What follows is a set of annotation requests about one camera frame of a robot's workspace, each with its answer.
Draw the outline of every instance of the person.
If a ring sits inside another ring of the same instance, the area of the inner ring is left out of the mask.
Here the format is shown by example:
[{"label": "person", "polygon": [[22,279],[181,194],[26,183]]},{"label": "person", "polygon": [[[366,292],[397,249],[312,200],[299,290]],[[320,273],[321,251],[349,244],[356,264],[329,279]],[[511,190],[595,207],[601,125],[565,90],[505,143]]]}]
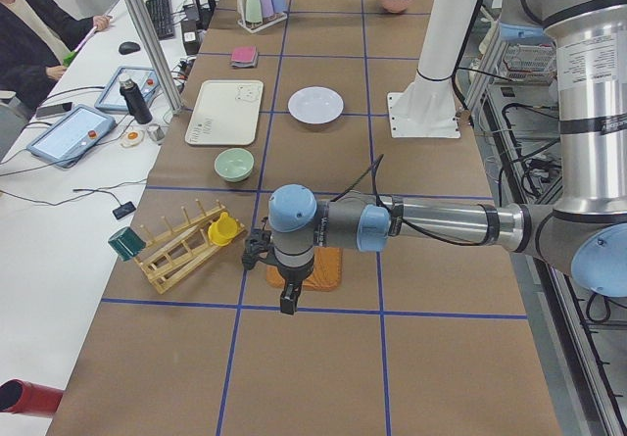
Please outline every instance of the person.
[{"label": "person", "polygon": [[54,0],[0,0],[0,87],[35,110],[63,76],[62,62],[109,17],[75,20]]}]

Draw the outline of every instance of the yellow cup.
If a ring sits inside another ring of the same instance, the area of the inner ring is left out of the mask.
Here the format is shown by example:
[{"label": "yellow cup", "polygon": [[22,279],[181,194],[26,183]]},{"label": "yellow cup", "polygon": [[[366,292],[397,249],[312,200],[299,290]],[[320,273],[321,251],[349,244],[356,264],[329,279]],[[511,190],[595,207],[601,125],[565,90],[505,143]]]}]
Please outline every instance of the yellow cup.
[{"label": "yellow cup", "polygon": [[225,247],[237,235],[239,225],[237,220],[228,213],[222,213],[219,218],[209,226],[209,239],[219,247]]}]

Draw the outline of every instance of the white plate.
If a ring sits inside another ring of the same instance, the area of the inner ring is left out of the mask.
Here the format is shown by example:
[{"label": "white plate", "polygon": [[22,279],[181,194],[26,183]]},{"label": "white plate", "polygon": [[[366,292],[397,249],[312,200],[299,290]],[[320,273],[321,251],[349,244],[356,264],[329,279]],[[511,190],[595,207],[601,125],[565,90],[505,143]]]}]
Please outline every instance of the white plate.
[{"label": "white plate", "polygon": [[310,86],[294,93],[287,109],[300,122],[325,124],[342,114],[344,101],[330,88]]}]

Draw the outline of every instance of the white pillar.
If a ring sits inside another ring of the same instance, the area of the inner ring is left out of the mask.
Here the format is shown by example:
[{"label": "white pillar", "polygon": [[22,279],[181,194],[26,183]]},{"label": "white pillar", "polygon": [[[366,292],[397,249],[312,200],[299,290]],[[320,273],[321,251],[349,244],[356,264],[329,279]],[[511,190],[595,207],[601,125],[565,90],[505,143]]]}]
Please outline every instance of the white pillar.
[{"label": "white pillar", "polygon": [[476,1],[435,0],[415,80],[403,93],[388,93],[392,137],[459,137],[449,77]]}]

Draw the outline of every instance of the black thermos bottle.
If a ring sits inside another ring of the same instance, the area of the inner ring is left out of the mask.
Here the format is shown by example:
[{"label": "black thermos bottle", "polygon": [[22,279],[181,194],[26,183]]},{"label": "black thermos bottle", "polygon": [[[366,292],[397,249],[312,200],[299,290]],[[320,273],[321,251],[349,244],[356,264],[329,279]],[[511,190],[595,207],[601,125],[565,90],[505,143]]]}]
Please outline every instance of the black thermos bottle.
[{"label": "black thermos bottle", "polygon": [[128,73],[120,74],[120,94],[126,101],[128,112],[135,116],[135,120],[140,124],[147,124],[153,120],[153,115],[150,114],[146,100],[141,94],[141,90],[137,83],[135,83]]}]

